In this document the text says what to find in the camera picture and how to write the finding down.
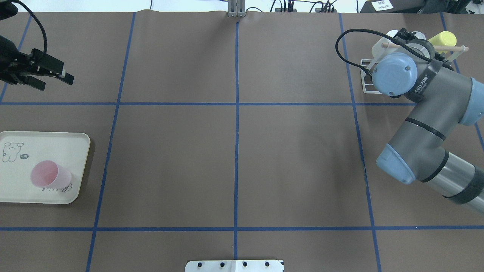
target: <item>white tray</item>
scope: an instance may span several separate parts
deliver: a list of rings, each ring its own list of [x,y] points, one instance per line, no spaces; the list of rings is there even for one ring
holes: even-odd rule
[[[84,133],[4,131],[0,133],[0,202],[69,204],[79,195],[91,140]],[[37,188],[34,166],[51,160],[72,173],[63,189]]]

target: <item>cup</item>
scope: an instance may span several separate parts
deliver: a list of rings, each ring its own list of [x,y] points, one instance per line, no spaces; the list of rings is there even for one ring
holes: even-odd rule
[[[39,162],[30,173],[30,181],[39,188],[62,189],[71,183],[72,174],[53,161]]]

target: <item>light blue cap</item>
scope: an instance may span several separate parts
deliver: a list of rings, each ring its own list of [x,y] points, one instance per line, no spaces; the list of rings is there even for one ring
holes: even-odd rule
[[[375,88],[388,96],[408,92],[417,81],[417,65],[410,56],[394,52],[382,58],[373,70]]]
[[[484,84],[472,78],[472,91],[470,93],[467,110],[459,124],[470,126],[475,124],[484,114]]]
[[[377,166],[404,184],[410,184],[416,179],[407,163],[389,144],[386,144],[385,149],[378,156]]]

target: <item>cartoon drawing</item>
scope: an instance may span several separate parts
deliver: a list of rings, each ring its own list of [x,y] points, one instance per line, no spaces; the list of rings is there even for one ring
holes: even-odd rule
[[[3,148],[3,159],[4,163],[6,162],[14,162],[17,159],[20,150],[24,146],[23,143],[5,143],[5,147]]]

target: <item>gray robotic arm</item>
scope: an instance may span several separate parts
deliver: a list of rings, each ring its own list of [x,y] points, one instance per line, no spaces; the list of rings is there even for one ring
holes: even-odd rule
[[[426,40],[399,31],[400,48],[373,71],[375,88],[388,96],[417,103],[386,144],[377,165],[405,184],[420,180],[457,204],[484,212],[484,170],[441,147],[458,124],[473,125],[484,113],[484,84],[452,71]]]

